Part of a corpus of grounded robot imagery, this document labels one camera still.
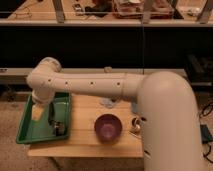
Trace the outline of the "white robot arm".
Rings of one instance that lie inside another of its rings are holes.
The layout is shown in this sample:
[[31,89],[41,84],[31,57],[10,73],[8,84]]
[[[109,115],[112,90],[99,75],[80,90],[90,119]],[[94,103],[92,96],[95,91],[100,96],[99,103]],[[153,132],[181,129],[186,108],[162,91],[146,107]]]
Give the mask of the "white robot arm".
[[142,122],[145,171],[205,171],[198,105],[190,84],[169,71],[68,74],[43,58],[26,77],[38,116],[57,92],[135,102]]

